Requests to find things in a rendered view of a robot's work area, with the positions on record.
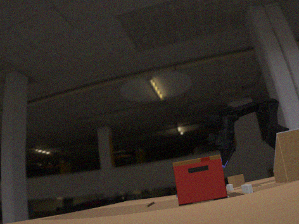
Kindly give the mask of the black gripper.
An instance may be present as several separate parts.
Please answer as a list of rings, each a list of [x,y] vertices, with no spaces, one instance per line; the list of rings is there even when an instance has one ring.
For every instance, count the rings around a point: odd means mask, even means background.
[[[226,162],[230,160],[234,151],[236,151],[236,146],[234,145],[234,129],[233,128],[221,128],[221,139],[215,140],[215,145],[219,145],[217,149],[221,152],[222,165],[225,166]],[[227,164],[228,164],[227,162]],[[226,164],[226,166],[227,166]]]

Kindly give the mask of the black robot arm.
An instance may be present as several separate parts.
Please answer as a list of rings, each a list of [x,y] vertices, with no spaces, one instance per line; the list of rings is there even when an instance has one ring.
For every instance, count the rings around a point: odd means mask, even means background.
[[[266,112],[263,112],[259,107],[260,104],[267,101]],[[250,114],[252,112],[259,112],[261,115],[269,116],[269,123],[265,125],[264,140],[266,144],[275,149],[276,146],[276,134],[279,132],[285,132],[289,129],[282,127],[278,124],[277,110],[279,102],[276,99],[265,98],[261,100],[253,100],[248,104],[242,106],[226,106],[218,111],[218,115],[205,115],[204,128],[233,128],[234,122],[239,120],[239,117]],[[207,141],[209,146],[215,145],[215,140],[221,139],[221,133],[218,135],[213,133],[209,134]]]

